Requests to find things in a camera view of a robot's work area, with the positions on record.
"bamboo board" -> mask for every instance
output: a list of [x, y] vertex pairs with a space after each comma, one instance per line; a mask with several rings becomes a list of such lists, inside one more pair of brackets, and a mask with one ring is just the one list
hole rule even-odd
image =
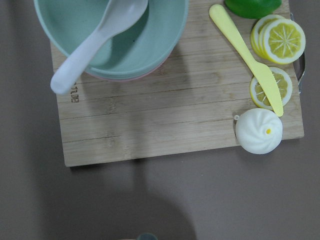
[[[67, 167], [238, 146], [234, 115], [256, 108], [252, 74], [209, 18], [222, 0], [190, 0], [184, 33], [165, 63], [139, 80], [110, 82], [82, 74], [70, 94], [57, 96]], [[274, 13], [290, 18], [288, 0]], [[253, 53], [254, 19], [230, 13]], [[65, 57], [51, 45], [53, 69]], [[283, 140], [304, 136], [298, 82], [292, 64], [284, 107]]]

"yellow knife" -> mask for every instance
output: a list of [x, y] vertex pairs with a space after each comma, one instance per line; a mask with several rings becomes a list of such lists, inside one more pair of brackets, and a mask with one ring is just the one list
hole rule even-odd
[[232, 21], [231, 17], [222, 5], [212, 5], [209, 9], [209, 16], [223, 35], [234, 46], [253, 75], [256, 77], [268, 98], [274, 113], [278, 117], [281, 117], [284, 114], [282, 99], [277, 82], [270, 68], [254, 59], [235, 23]]

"spoon handle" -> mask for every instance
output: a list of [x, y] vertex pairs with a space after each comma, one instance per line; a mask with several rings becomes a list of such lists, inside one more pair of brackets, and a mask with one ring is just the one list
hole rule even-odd
[[75, 84], [98, 50], [106, 42], [98, 31], [92, 32], [73, 53], [67, 57], [51, 78], [50, 87], [56, 94], [64, 95]]
[[210, 7], [209, 16], [240, 54], [248, 67], [252, 69], [252, 65], [255, 64], [256, 60], [249, 51], [244, 39], [225, 8], [220, 4], [215, 4]]

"tabletop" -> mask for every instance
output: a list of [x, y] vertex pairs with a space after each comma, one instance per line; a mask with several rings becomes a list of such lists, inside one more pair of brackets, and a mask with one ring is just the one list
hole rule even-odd
[[320, 2], [289, 4], [307, 40], [303, 138], [66, 167], [50, 42], [33, 1], [0, 1], [0, 239], [319, 239]]

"teal bowl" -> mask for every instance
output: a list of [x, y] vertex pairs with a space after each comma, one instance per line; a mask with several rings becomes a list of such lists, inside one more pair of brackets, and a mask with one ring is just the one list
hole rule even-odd
[[[109, 0], [34, 0], [46, 35], [69, 56], [96, 28]], [[98, 78], [127, 81], [159, 67], [178, 43], [189, 0], [149, 0], [139, 21], [108, 40], [85, 70]]]

